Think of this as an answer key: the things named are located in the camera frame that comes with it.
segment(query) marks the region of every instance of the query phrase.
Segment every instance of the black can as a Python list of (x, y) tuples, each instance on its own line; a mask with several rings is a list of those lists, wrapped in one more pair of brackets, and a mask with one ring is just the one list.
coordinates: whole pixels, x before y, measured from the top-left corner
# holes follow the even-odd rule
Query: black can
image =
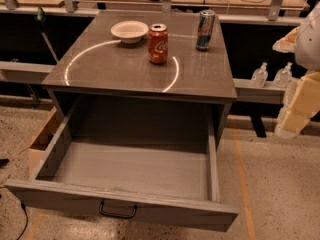
[(197, 50), (207, 51), (212, 35), (215, 12), (213, 10), (205, 10), (200, 12), (200, 23), (198, 27)]

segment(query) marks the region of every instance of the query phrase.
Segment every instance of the bowl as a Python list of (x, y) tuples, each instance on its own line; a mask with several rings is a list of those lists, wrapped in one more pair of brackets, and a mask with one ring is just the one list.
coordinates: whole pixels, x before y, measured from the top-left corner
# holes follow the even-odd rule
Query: bowl
[(111, 33), (126, 44), (134, 44), (148, 33), (149, 27), (140, 21), (122, 21), (111, 28)]

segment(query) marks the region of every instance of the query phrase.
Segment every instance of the transparent bottle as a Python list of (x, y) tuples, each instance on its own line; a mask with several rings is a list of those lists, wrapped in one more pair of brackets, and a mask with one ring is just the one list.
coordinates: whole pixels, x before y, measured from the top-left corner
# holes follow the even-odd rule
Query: transparent bottle
[(263, 62), (261, 67), (253, 72), (251, 85), (256, 88), (262, 88), (268, 78), (267, 63)]
[(278, 87), (285, 88), (289, 83), (292, 72), (291, 72), (291, 62), (288, 62), (287, 66), (282, 69), (279, 69), (275, 78), (273, 79), (273, 84)]

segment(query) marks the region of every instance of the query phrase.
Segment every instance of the black handle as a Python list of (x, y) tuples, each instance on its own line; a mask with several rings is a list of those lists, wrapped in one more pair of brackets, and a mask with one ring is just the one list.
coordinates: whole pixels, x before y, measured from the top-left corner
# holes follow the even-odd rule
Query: black handle
[(99, 208), (100, 214), (103, 216), (114, 217), (114, 218), (132, 219), (136, 215), (136, 211), (137, 211), (137, 206), (135, 205), (135, 206), (133, 206), (133, 210), (132, 210), (131, 214), (128, 214), (128, 215), (116, 214), (116, 213), (110, 213), (110, 212), (103, 211), (103, 206), (104, 206), (104, 201), (101, 201), (100, 208)]

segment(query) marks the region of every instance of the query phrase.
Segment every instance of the aluminum can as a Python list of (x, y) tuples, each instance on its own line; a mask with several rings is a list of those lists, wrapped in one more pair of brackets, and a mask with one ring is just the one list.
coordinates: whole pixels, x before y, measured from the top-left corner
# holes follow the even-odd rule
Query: aluminum can
[(168, 59), (168, 29), (165, 24), (152, 24), (149, 29), (148, 51), (154, 64), (165, 63)]
[(198, 27), (197, 50), (207, 51), (212, 35), (215, 12), (212, 10), (204, 10), (200, 12), (200, 22)]

